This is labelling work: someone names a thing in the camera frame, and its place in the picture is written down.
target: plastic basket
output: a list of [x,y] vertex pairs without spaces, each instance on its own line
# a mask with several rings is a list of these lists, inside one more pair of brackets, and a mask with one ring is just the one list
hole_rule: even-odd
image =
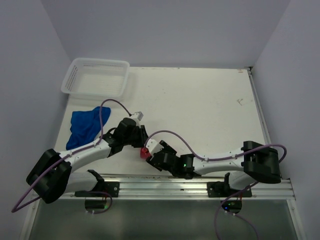
[[127,85],[126,61],[76,58],[64,77],[61,91],[86,98],[118,98]]

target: blue towel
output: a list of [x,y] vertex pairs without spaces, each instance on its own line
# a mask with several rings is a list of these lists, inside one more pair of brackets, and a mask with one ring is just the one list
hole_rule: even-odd
[[[71,117],[71,136],[66,149],[71,150],[92,142],[100,132],[99,106],[91,111],[74,111]],[[102,122],[106,124],[110,117],[109,107],[102,108]]]

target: white table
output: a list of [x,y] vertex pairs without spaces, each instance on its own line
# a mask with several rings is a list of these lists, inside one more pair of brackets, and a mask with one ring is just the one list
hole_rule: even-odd
[[[145,125],[149,135],[158,130],[174,131],[199,154],[223,153],[241,147],[248,140],[265,144],[250,78],[245,69],[131,67],[121,102],[131,113],[143,112],[141,124]],[[56,151],[66,149],[71,135],[72,112],[89,111],[100,104],[96,100],[69,97]],[[110,118],[103,128],[106,132],[127,115],[116,103],[104,106],[111,108]],[[173,135],[161,133],[154,138],[166,141],[178,154],[190,153]],[[147,164],[140,158],[140,150],[130,146],[78,171],[88,169],[101,174],[169,175]]]

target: white plastic bin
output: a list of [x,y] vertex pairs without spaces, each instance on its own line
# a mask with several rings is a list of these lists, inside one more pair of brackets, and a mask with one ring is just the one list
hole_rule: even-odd
[[129,68],[127,61],[76,58],[64,77],[61,91],[92,99],[119,98],[125,90]]

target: gray partition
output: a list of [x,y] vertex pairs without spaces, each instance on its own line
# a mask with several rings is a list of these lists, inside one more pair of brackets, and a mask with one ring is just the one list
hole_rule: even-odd
[[[86,213],[83,199],[40,203],[31,240],[215,240],[217,200],[121,200],[103,214]],[[252,222],[260,240],[296,240],[286,200],[249,200],[240,215]],[[222,239],[255,240],[250,225],[218,216]]]

